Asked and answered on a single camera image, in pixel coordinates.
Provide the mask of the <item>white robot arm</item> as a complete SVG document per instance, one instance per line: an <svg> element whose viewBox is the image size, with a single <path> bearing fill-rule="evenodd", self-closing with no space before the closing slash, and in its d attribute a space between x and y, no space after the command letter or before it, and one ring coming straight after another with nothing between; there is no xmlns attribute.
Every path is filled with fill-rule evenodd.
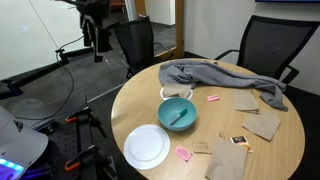
<svg viewBox="0 0 320 180"><path fill-rule="evenodd" d="M48 137L0 106L0 180L18 180L43 154Z"/></svg>

